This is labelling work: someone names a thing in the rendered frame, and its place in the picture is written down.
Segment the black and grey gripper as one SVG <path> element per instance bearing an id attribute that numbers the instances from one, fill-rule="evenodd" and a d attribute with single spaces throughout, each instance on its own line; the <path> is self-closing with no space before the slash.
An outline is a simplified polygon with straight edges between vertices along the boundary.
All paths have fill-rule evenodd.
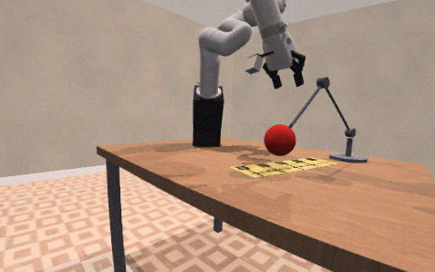
<path id="1" fill-rule="evenodd" d="M 264 53 L 274 51 L 273 54 L 264 57 L 266 62 L 263 65 L 263 69 L 272 78 L 274 89 L 282 87 L 281 79 L 277 73 L 278 70 L 285 68 L 290 68 L 295 73 L 294 79 L 297 87 L 304 84 L 301 71 L 305 65 L 306 56 L 297 53 L 294 40 L 289 32 L 285 31 L 265 38 L 262 44 Z"/>

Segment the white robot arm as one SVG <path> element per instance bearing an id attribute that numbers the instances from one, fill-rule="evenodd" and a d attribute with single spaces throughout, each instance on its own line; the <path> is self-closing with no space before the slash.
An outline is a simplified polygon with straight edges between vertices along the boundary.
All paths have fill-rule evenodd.
<path id="1" fill-rule="evenodd" d="M 245 1 L 243 12 L 238 11 L 224 19 L 217 29 L 206 27 L 199 34 L 200 90 L 197 88 L 196 93 L 201 98 L 215 99 L 221 95 L 218 88 L 220 56 L 228 57 L 243 47 L 251 38 L 252 26 L 258 26 L 262 40 L 285 32 L 287 28 L 281 16 L 285 11 L 285 0 L 250 0 L 250 3 L 249 0 Z M 249 74 L 259 72 L 264 57 L 273 53 L 271 51 L 250 56 L 245 71 Z"/>

